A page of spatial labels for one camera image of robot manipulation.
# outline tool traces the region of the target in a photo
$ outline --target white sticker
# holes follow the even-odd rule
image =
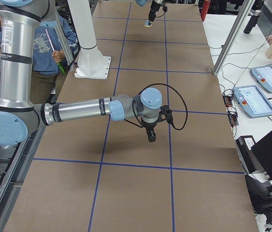
[[[12,46],[13,38],[14,38],[13,22],[3,23],[1,45]]]
[[[249,150],[252,150],[251,147],[255,144],[252,138],[244,138],[245,143]]]

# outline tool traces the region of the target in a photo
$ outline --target blue framed tablet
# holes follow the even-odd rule
[[[272,104],[257,85],[235,87],[233,95],[248,116],[255,118],[272,115]]]
[[[269,93],[272,93],[272,66],[261,66],[251,69],[252,76]]]

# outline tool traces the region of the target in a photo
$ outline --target red cylinder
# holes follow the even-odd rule
[[[202,10],[201,10],[201,20],[204,21],[207,13],[208,13],[208,9],[209,9],[209,6],[210,6],[210,0],[205,0],[204,3],[203,3],[203,6],[202,6]]]

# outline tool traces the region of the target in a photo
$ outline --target white table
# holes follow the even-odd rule
[[[208,14],[206,16],[203,25],[207,36],[208,44],[210,47],[214,48],[221,47],[221,45],[225,43],[229,31],[233,25],[233,22],[235,21],[235,18],[236,16],[233,15]],[[261,45],[263,45],[263,43],[266,41],[265,37],[261,33],[258,26],[255,26],[250,34],[243,33],[243,29],[247,24],[248,20],[249,18],[246,19],[246,22],[243,25],[241,32],[239,32],[236,41],[234,42],[230,50],[230,53],[249,52],[255,48],[261,47]],[[228,55],[224,65],[227,63],[232,63],[240,67],[253,68],[257,66],[272,64],[272,59],[267,59],[265,55],[265,52],[267,51],[268,48],[269,45],[265,44],[259,50],[257,49],[252,53]],[[218,55],[221,51],[221,48],[210,50],[211,54],[213,55],[212,56],[213,62],[215,63],[218,56],[214,55]],[[257,82],[250,74],[249,69],[240,69],[231,64],[228,64],[223,67],[223,71],[224,76],[230,81],[236,83],[239,80],[236,87],[246,85],[257,85]],[[219,72],[218,79],[220,84],[222,84],[226,88],[233,88],[233,84],[222,77],[222,71]],[[262,92],[265,94],[267,98],[272,97],[272,94],[267,93],[264,89],[262,89]],[[268,117],[249,118],[238,104],[236,104],[236,109],[239,115],[238,117],[239,126],[237,126],[236,128],[237,133],[235,135],[235,139],[242,135],[252,135],[255,141],[257,142],[272,130],[272,121]]]

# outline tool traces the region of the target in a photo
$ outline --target brown pants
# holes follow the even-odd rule
[[[52,75],[41,75],[39,72],[33,71],[31,74],[30,84],[30,101],[33,104],[45,103],[55,87],[55,95],[59,96],[65,82],[66,74],[59,72]]]

